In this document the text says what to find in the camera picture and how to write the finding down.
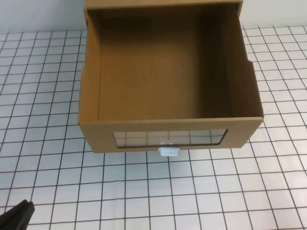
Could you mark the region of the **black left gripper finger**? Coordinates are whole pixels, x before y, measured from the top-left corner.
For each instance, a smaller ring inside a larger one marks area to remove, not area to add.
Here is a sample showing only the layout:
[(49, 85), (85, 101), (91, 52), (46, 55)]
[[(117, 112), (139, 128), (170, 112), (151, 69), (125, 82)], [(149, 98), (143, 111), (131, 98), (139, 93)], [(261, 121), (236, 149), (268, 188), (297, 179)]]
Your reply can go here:
[(0, 230), (26, 230), (35, 211), (32, 201), (23, 200), (0, 216)]

